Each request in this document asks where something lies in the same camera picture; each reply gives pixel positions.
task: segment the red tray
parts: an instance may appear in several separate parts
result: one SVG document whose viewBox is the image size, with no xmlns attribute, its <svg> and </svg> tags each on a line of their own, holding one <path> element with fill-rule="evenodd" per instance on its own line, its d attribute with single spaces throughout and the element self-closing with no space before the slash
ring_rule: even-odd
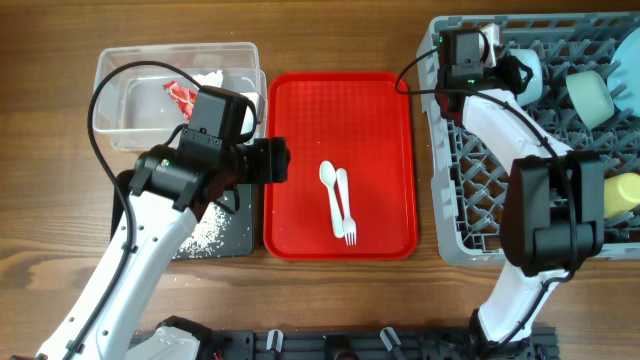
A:
<svg viewBox="0 0 640 360">
<path fill-rule="evenodd" d="M 287 138 L 284 184 L 265 187 L 264 242 L 288 260 L 382 260 L 418 242 L 409 101 L 392 73 L 288 73 L 269 88 L 269 137 Z M 357 245 L 333 236 L 320 163 L 349 176 Z"/>
</svg>

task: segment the white cup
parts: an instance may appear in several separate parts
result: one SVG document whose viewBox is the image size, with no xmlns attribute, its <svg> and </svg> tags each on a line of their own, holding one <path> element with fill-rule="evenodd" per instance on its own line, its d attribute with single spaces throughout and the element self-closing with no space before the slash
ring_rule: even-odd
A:
<svg viewBox="0 0 640 360">
<path fill-rule="evenodd" d="M 511 49 L 511 55 L 515 56 L 522 64 L 531 68 L 533 77 L 527 84 L 524 92 L 516 95 L 516 102 L 520 106 L 531 104 L 540 99 L 542 96 L 542 67 L 540 66 L 540 58 L 538 54 L 529 49 Z M 520 70 L 520 76 L 524 79 L 527 73 Z"/>
<path fill-rule="evenodd" d="M 578 116 L 589 130 L 613 116 L 613 99 L 597 72 L 589 70 L 567 76 L 567 90 Z"/>
</svg>

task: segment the white plastic fork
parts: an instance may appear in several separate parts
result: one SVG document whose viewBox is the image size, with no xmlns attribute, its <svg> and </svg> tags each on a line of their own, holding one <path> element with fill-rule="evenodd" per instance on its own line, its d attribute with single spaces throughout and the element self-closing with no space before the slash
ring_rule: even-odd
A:
<svg viewBox="0 0 640 360">
<path fill-rule="evenodd" d="M 347 178 L 347 170 L 338 169 L 336 171 L 338 177 L 338 190 L 340 191 L 340 201 L 342 201 L 342 211 L 344 212 L 344 221 L 342 228 L 344 229 L 344 240 L 347 246 L 356 244 L 356 222 L 351 218 L 351 209 L 349 208 L 349 180 Z"/>
</svg>

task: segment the wooden table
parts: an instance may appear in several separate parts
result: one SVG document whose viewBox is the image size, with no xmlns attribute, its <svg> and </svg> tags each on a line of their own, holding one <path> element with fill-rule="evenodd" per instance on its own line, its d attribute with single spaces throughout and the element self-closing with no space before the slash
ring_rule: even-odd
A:
<svg viewBox="0 0 640 360">
<path fill-rule="evenodd" d="M 269 80 L 286 71 L 398 72 L 438 15 L 640 9 L 631 0 L 36 2 L 0 7 L 0 358 L 35 354 L 107 246 L 112 188 L 86 135 L 103 49 L 251 41 Z M 417 88 L 415 73 L 409 82 Z M 255 331 L 465 325 L 499 268 L 440 259 L 429 129 L 419 99 L 414 104 L 420 244 L 409 259 L 286 263 L 259 248 L 248 258 L 173 263 L 139 328 L 169 315 Z M 116 173 L 133 166 L 135 154 L 111 150 L 104 138 L 100 144 Z M 538 322 L 558 328 L 564 359 L 637 358 L 640 263 L 588 261 Z"/>
</svg>

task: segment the blue plate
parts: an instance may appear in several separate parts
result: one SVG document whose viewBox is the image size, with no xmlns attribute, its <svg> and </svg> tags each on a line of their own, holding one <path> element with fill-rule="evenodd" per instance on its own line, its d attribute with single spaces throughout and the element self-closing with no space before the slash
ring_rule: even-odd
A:
<svg viewBox="0 0 640 360">
<path fill-rule="evenodd" d="M 632 109 L 634 116 L 640 116 L 640 28 L 632 32 L 620 44 L 611 63 L 620 61 L 620 66 L 607 78 L 609 92 L 620 84 L 627 89 L 613 99 L 618 109 Z"/>
</svg>

